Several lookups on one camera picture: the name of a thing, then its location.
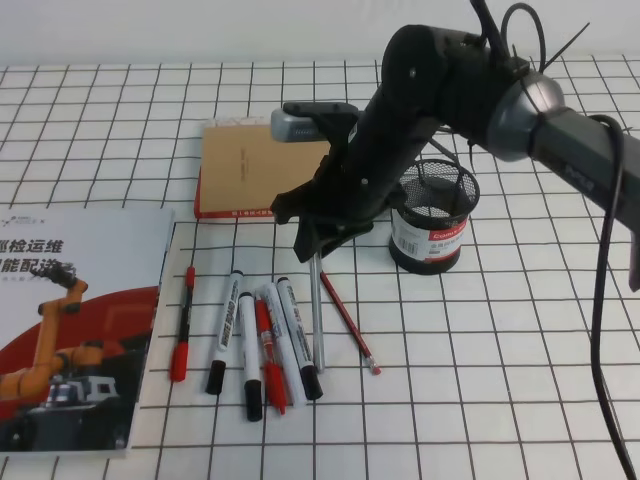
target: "mesh pen holder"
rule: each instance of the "mesh pen holder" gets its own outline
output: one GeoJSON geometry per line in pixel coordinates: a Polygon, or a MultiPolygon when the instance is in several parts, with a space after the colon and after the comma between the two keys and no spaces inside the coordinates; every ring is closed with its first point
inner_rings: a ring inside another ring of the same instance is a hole
{"type": "Polygon", "coordinates": [[[406,201],[391,211],[389,250],[411,273],[436,275],[460,258],[469,214],[480,187],[471,172],[448,160],[420,160],[400,178],[406,201]]]}

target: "book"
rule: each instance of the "book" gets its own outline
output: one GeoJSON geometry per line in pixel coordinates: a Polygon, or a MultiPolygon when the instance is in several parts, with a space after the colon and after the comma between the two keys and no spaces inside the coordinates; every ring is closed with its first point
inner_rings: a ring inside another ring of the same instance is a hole
{"type": "Polygon", "coordinates": [[[0,213],[0,453],[126,452],[172,232],[166,210],[0,213]]]}

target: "robotic arm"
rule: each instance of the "robotic arm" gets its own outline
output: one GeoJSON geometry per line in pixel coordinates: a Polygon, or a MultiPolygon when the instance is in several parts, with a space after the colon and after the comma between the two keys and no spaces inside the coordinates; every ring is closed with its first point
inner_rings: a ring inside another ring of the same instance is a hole
{"type": "MultiPolygon", "coordinates": [[[[285,103],[274,112],[276,140],[331,145],[314,178],[271,207],[280,224],[300,217],[301,262],[366,233],[377,215],[402,203],[400,176],[443,125],[501,160],[532,157],[607,205],[614,175],[608,128],[566,107],[554,80],[509,56],[484,1],[472,4],[481,36],[423,25],[398,30],[364,112],[344,103],[285,103]]],[[[640,140],[625,135],[624,156],[616,218],[640,233],[640,140]]]]}

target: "red pen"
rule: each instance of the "red pen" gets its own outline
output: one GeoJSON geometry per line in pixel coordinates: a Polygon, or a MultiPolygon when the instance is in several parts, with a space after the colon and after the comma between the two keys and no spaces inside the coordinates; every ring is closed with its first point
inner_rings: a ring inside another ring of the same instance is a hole
{"type": "Polygon", "coordinates": [[[191,303],[193,302],[193,287],[196,284],[196,269],[187,268],[184,279],[185,294],[184,305],[180,313],[180,330],[178,331],[178,343],[173,349],[169,378],[172,382],[181,382],[187,376],[187,358],[189,357],[189,327],[191,324],[191,303]]]}
{"type": "Polygon", "coordinates": [[[267,388],[267,397],[271,405],[279,409],[280,414],[284,415],[285,407],[287,406],[287,395],[284,390],[282,371],[275,360],[269,309],[264,300],[256,301],[256,321],[265,357],[264,380],[267,388]]]}

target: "table surface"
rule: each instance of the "table surface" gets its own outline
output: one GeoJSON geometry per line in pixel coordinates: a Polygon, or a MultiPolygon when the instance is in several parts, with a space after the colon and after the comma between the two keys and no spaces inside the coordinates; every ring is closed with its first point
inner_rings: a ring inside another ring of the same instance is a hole
{"type": "MultiPolygon", "coordinates": [[[[640,57],[560,59],[547,70],[579,112],[640,126],[640,57]]],[[[372,377],[328,298],[328,368],[315,405],[250,424],[240,341],[220,398],[202,393],[225,275],[247,287],[288,275],[311,331],[296,225],[196,222],[203,121],[268,116],[286,100],[364,107],[379,63],[87,65],[0,69],[0,208],[172,208],[178,223],[167,315],[126,459],[0,458],[0,479],[622,479],[589,372],[602,211],[530,160],[475,149],[482,198],[449,273],[398,270],[388,216],[324,260],[383,373],[372,377]],[[190,372],[171,385],[185,267],[198,269],[190,372]]],[[[472,168],[466,142],[439,135],[472,168]]],[[[424,158],[437,155],[428,147],[424,158]]],[[[627,287],[629,232],[614,232],[603,370],[640,462],[640,298],[627,287]]]]}

